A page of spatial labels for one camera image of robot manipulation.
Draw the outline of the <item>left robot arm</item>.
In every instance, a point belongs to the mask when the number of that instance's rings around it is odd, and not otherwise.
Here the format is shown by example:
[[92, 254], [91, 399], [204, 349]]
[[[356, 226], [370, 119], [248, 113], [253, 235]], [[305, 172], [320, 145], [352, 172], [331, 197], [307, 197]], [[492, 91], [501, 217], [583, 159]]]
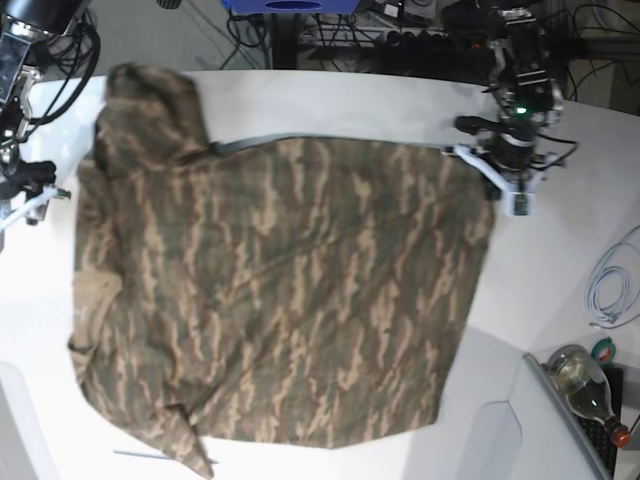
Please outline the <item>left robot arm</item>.
[[449, 153], [478, 170], [489, 199], [512, 217], [531, 215], [536, 188], [564, 158], [538, 152], [563, 112], [563, 95], [550, 72], [545, 32], [529, 1], [457, 1], [440, 19], [448, 38], [476, 67], [497, 105], [493, 120], [458, 116], [456, 130], [472, 145]]

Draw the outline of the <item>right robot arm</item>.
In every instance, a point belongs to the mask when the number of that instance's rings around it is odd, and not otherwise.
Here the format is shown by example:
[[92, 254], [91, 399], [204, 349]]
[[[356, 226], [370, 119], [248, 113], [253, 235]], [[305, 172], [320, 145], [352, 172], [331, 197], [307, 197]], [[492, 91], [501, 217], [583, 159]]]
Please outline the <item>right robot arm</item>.
[[[41, 127], [62, 117], [93, 76], [101, 40], [88, 1], [1, 3], [1, 230], [23, 219], [45, 219], [49, 201], [69, 199], [51, 161], [27, 162], [21, 147]], [[65, 79], [45, 111], [29, 95], [50, 67]]]

